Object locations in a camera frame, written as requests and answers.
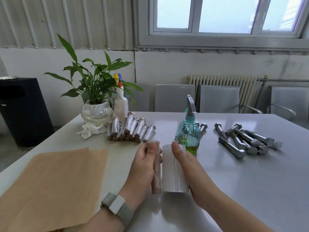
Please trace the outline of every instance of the white tissue paper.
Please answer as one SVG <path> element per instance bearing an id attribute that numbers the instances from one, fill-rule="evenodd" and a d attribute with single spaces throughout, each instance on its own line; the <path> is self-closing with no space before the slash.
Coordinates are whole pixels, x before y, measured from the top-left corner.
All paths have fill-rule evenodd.
<path id="1" fill-rule="evenodd" d="M 96 127 L 95 125 L 87 123 L 87 124 L 82 125 L 82 128 L 84 130 L 76 134 L 81 134 L 84 139 L 87 139 L 92 134 L 100 134 L 100 133 L 105 133 L 107 131 L 107 129 L 103 126 L 103 124 Z"/>

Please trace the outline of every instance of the person's right hand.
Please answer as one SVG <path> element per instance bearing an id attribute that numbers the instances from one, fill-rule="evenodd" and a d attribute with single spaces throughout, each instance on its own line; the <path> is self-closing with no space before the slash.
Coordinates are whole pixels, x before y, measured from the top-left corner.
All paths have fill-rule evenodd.
<path id="1" fill-rule="evenodd" d="M 182 167 L 195 203 L 205 209 L 207 193 L 215 194 L 216 191 L 219 191 L 218 187 L 207 175 L 195 156 L 189 151 L 185 154 L 176 141 L 172 142 L 172 152 Z"/>

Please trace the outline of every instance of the hand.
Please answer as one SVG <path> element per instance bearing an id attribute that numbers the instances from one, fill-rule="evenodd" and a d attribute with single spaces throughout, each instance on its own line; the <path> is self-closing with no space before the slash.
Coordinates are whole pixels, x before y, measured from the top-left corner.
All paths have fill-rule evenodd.
<path id="1" fill-rule="evenodd" d="M 219 188 L 210 179 L 195 156 L 188 151 L 185 154 L 176 141 L 172 142 L 172 152 L 181 165 L 195 203 L 205 209 L 207 193 L 220 191 Z"/>
<path id="2" fill-rule="evenodd" d="M 153 142 L 142 144 L 133 159 L 128 178 L 118 195 L 134 211 L 146 198 L 154 171 L 157 147 Z"/>

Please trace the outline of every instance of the black trash can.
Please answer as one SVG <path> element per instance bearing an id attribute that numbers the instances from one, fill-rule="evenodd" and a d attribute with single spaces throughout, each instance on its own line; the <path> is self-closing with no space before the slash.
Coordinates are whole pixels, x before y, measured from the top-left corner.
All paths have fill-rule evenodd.
<path id="1" fill-rule="evenodd" d="M 34 148 L 54 133 L 36 78 L 0 80 L 0 113 L 22 150 Z"/>

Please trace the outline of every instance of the perforated chair back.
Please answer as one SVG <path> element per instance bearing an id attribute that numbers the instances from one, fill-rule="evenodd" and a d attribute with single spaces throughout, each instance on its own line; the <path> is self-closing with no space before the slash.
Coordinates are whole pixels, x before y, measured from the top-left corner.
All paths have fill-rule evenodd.
<path id="1" fill-rule="evenodd" d="M 201 113 L 238 113 L 239 86 L 199 85 Z"/>
<path id="2" fill-rule="evenodd" d="M 271 91 L 271 104 L 292 109 L 296 112 L 293 123 L 303 126 L 309 118 L 309 87 L 283 87 L 269 86 Z M 289 119 L 291 113 L 276 106 L 270 106 L 270 113 L 284 119 Z"/>
<path id="3" fill-rule="evenodd" d="M 195 101 L 195 85 L 156 84 L 154 111 L 184 112 L 188 94 Z"/>
<path id="4" fill-rule="evenodd" d="M 133 106 L 133 102 L 128 99 L 129 111 L 149 111 L 149 93 L 150 93 L 150 85 L 146 83 L 136 83 L 140 86 L 144 92 L 138 91 L 132 87 L 129 89 L 132 91 L 135 100 L 135 106 Z"/>

